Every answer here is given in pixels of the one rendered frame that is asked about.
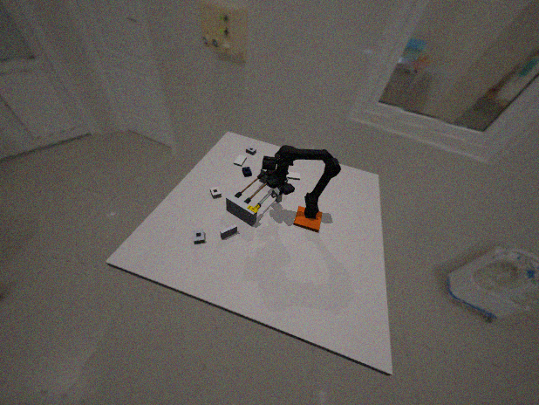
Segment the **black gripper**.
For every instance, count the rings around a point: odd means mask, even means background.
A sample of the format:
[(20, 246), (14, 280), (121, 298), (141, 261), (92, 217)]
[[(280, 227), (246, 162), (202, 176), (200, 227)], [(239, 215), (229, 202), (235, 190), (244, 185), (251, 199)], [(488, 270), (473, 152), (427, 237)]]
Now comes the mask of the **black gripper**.
[(285, 195), (288, 195), (292, 192), (294, 192), (295, 188), (290, 184), (290, 183), (286, 183), (285, 181), (287, 181), (287, 178), (286, 178), (286, 175), (289, 174), (289, 172), (285, 173), (285, 174), (280, 174), (275, 170), (266, 170), (266, 175), (269, 177), (271, 175), (274, 175), (276, 174), (277, 177), (281, 177), (282, 178), (282, 187), (279, 188), (280, 189), (280, 192), (279, 192), (279, 195), (281, 195), (282, 193), (284, 193)]

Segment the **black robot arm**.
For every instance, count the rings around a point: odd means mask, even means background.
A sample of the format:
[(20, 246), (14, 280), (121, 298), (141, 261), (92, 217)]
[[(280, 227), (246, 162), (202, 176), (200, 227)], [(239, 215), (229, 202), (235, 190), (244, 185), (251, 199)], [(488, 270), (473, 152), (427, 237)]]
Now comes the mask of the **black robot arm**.
[[(279, 158), (280, 156), (280, 158)], [(293, 166), (294, 160), (320, 160), (325, 164), (324, 173), (318, 181), (316, 187), (311, 193), (307, 193), (305, 199), (305, 218), (316, 219), (319, 209), (317, 206), (318, 198), (323, 192), (331, 178), (335, 177), (341, 170), (338, 160), (333, 158), (327, 150), (322, 149), (298, 149), (292, 146), (283, 145), (275, 153), (275, 157), (264, 156), (262, 169), (275, 170), (280, 174), (288, 172), (289, 166)], [(277, 167), (276, 167), (277, 165)], [(276, 174), (266, 178), (271, 188), (277, 188), (282, 184), (282, 178)]]

